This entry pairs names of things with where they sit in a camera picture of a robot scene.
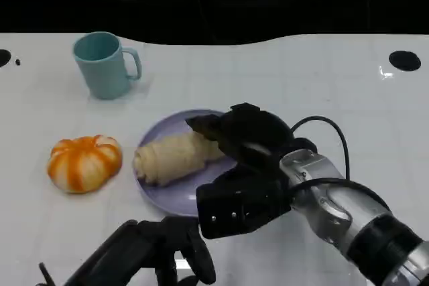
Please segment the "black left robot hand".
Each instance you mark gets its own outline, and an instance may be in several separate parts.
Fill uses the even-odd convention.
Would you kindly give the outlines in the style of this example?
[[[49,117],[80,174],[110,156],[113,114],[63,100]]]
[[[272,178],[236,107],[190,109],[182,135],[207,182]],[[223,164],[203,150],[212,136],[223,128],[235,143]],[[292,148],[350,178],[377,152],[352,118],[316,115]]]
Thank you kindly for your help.
[[[127,285],[142,268],[158,285],[211,285],[215,267],[194,217],[128,220],[78,268],[67,285]]]

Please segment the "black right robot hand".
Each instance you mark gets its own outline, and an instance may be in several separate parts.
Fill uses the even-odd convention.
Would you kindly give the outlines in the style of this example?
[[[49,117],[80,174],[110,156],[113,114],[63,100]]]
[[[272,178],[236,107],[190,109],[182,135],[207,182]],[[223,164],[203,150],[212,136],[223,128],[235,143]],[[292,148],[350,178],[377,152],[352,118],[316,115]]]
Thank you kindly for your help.
[[[258,172],[279,169],[280,152],[294,140],[291,128],[258,106],[241,103],[221,115],[186,119],[187,125],[238,164]]]

